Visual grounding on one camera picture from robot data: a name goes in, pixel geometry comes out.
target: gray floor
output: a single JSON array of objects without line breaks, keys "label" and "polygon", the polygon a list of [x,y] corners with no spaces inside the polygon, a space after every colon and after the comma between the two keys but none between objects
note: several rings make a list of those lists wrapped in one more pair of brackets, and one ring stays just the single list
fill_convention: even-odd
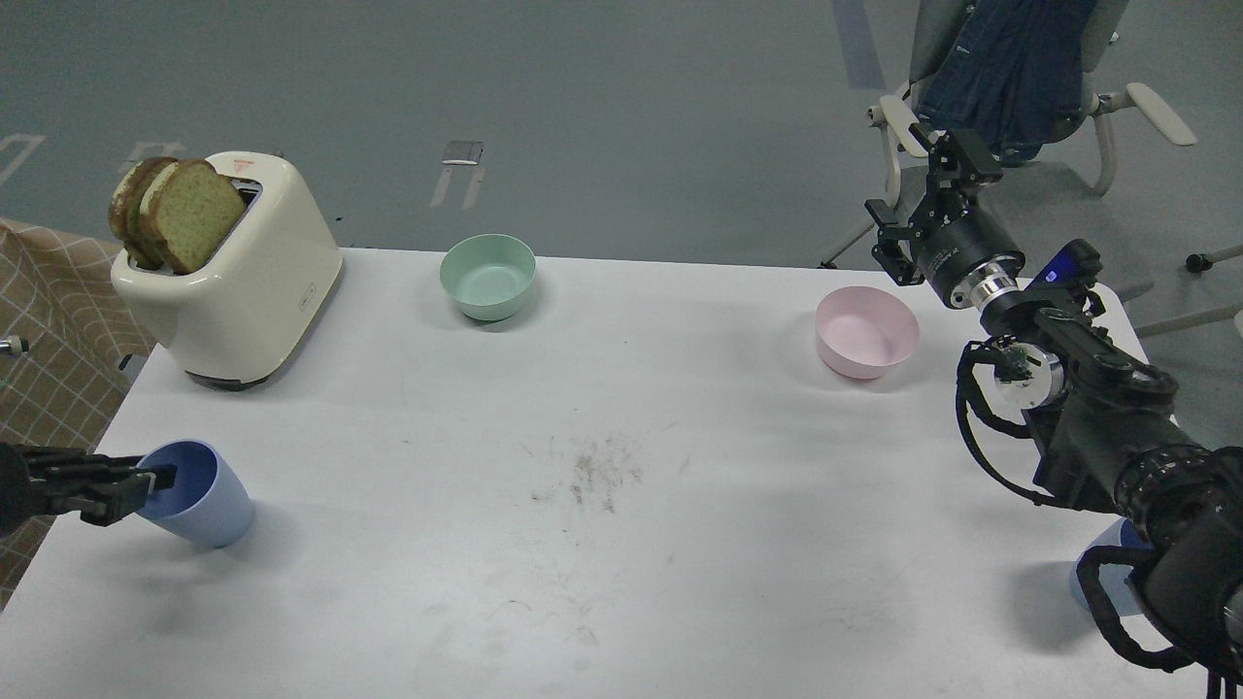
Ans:
[{"label": "gray floor", "polygon": [[[445,250],[501,231],[542,255],[814,266],[879,194],[863,113],[905,77],[912,6],[4,4],[0,138],[45,139],[0,182],[0,211],[106,236],[118,170],[163,148],[139,143],[280,150],[342,245]],[[1239,26],[1234,0],[1135,2],[1095,76],[1099,90],[1149,83],[1201,138],[1176,149],[1140,114],[1116,119],[1109,231],[1155,281],[1127,303],[1137,325],[1243,300],[1243,259],[1180,271],[1188,252],[1243,236]],[[451,139],[485,143],[470,209],[461,175],[431,206]],[[0,170],[19,152],[0,150]],[[1094,153],[1080,132],[1042,159],[1093,178]],[[842,262],[876,267],[866,245]],[[1243,440],[1229,323],[1145,347],[1183,383],[1195,437]]]}]

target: plastic cup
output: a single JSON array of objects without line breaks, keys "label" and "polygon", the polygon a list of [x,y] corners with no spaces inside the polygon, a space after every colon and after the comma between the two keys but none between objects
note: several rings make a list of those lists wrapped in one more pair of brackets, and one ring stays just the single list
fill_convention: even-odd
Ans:
[{"label": "plastic cup", "polygon": [[845,286],[815,308],[820,361],[850,378],[880,378],[920,342],[920,323],[900,299],[871,286]]},{"label": "plastic cup", "polygon": [[211,445],[194,439],[173,442],[138,461],[138,466],[177,466],[172,488],[147,498],[138,514],[181,539],[220,549],[241,539],[255,519],[255,504],[229,464]]},{"label": "plastic cup", "polygon": [[[1093,546],[1121,546],[1122,549],[1152,549],[1151,544],[1145,542],[1140,539],[1139,532],[1131,526],[1131,522],[1125,519],[1119,519],[1114,524],[1109,525],[1109,529],[1103,531],[1088,549]],[[1070,568],[1070,593],[1074,595],[1075,602],[1084,609],[1088,608],[1088,598],[1084,597],[1083,587],[1079,586],[1079,577],[1075,575],[1075,570],[1079,567],[1079,560],[1075,561],[1074,567]],[[1114,563],[1106,563],[1100,567],[1100,585],[1109,593],[1109,601],[1114,603],[1114,609],[1117,611],[1120,617],[1134,617],[1135,614],[1144,613],[1140,609],[1139,602],[1135,601],[1135,595],[1131,593],[1131,588],[1126,587],[1126,576],[1131,575],[1130,566],[1119,566]]]},{"label": "plastic cup", "polygon": [[531,295],[534,277],[531,248],[498,233],[462,240],[440,262],[440,285],[462,313],[477,321],[517,313]]}]

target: toaster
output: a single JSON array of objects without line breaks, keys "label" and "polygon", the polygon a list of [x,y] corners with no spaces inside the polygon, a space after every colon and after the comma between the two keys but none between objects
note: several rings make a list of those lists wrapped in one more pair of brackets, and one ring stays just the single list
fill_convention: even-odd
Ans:
[{"label": "toaster", "polygon": [[213,257],[195,272],[174,275],[167,266],[143,270],[122,250],[112,285],[191,379],[241,391],[292,354],[333,289],[342,255],[287,160],[231,150],[208,162],[246,200]]}]

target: chair wheel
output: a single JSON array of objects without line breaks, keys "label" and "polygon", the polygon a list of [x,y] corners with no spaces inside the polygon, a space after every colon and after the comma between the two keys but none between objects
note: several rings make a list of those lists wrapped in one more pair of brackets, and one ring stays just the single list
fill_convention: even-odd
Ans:
[{"label": "chair wheel", "polygon": [[1213,269],[1213,262],[1204,257],[1202,254],[1188,255],[1187,256],[1187,271],[1188,272],[1202,272]]}]

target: robotic hand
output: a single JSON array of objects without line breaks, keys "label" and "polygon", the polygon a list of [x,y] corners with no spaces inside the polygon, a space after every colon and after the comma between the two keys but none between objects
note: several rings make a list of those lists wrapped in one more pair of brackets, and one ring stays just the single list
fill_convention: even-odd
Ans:
[{"label": "robotic hand", "polygon": [[140,510],[177,478],[177,466],[139,469],[140,459],[0,443],[0,537],[35,515],[78,510],[82,521],[108,526]]},{"label": "robotic hand", "polygon": [[[879,233],[873,256],[902,286],[927,280],[951,308],[973,306],[988,332],[958,364],[956,409],[976,461],[1011,491],[1037,505],[1116,512],[1152,545],[1150,551],[1098,546],[1076,576],[1093,618],[1127,660],[1166,672],[1199,663],[1209,695],[1224,680],[1243,683],[1243,449],[1209,451],[1171,422],[1177,382],[1115,347],[1093,318],[1099,255],[1085,241],[1066,245],[1025,289],[1014,277],[1023,254],[977,208],[979,188],[1002,170],[970,131],[911,133],[929,150],[926,193],[901,225],[883,200],[866,203]],[[1023,425],[988,408],[973,368],[1022,409]],[[988,427],[1035,442],[1033,483],[1023,489],[988,464],[968,407]],[[1172,643],[1150,652],[1122,627],[1099,568],[1132,568],[1127,586],[1147,619]]]}]

